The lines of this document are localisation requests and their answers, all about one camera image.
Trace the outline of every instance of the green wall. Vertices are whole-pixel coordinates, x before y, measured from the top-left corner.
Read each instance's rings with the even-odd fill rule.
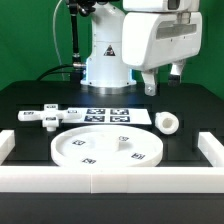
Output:
[[[57,2],[0,1],[0,89],[14,81],[35,80],[58,65],[52,35]],[[188,60],[183,82],[201,84],[224,99],[224,1],[201,0],[200,11],[203,15],[202,49],[198,56]],[[80,52],[85,60],[91,52],[90,18],[79,17],[79,31]],[[70,16],[65,4],[58,12],[57,39],[63,63],[70,63]],[[169,65],[160,69],[161,82],[167,82],[169,71]]]

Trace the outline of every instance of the white block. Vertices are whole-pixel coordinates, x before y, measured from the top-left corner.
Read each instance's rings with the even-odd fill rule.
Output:
[[[90,193],[89,171],[60,167],[0,167],[0,192]]]
[[[127,173],[103,169],[92,173],[91,193],[127,193]]]
[[[4,130],[0,133],[0,165],[15,146],[14,131]]]
[[[210,132],[199,133],[198,148],[213,167],[224,167],[224,146]]]

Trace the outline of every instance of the white circular tray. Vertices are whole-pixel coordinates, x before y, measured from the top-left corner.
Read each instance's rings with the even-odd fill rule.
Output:
[[[162,155],[163,143],[156,135],[122,125],[71,129],[51,143],[53,161],[64,167],[152,167]]]

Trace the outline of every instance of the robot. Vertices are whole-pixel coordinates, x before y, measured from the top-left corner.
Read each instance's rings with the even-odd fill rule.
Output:
[[[113,1],[67,1],[73,18],[78,13],[92,16],[92,53],[82,64],[82,86],[101,94],[127,92],[136,85],[135,69],[141,71],[146,95],[154,96],[156,74],[166,64],[172,64],[169,85],[179,85],[186,59],[201,46],[199,0],[123,0],[124,9],[131,11],[127,15]],[[80,68],[79,60],[73,62]]]

